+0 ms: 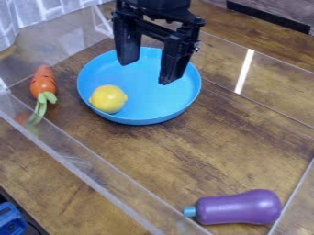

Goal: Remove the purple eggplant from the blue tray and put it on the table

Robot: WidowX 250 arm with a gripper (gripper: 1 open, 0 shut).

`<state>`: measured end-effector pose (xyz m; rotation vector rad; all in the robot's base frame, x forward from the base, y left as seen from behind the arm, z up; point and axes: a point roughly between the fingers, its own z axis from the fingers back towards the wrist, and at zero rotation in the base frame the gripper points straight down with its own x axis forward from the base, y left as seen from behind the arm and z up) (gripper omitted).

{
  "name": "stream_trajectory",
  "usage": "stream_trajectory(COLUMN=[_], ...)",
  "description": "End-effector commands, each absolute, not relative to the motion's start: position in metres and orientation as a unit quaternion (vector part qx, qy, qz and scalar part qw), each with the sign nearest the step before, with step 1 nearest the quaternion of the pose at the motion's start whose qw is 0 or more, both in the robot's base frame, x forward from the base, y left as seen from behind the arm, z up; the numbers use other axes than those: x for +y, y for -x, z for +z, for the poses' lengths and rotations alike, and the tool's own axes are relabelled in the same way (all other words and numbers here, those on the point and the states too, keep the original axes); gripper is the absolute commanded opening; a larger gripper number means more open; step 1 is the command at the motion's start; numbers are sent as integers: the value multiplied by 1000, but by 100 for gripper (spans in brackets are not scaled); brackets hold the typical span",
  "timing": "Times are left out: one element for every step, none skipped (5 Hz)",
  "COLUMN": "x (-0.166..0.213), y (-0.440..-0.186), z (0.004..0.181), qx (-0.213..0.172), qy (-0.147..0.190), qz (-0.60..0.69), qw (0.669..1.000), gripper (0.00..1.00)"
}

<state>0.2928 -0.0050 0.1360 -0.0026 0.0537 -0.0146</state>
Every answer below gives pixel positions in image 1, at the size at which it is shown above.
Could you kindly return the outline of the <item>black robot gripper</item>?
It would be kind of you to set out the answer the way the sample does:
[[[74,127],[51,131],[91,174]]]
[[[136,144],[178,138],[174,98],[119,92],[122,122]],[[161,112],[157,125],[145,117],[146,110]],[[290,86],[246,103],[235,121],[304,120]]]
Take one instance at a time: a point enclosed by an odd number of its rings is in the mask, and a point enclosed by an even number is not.
[[[199,42],[205,20],[190,12],[191,0],[116,0],[112,31],[118,61],[123,66],[140,57],[142,35],[165,42],[158,82],[185,75]]]

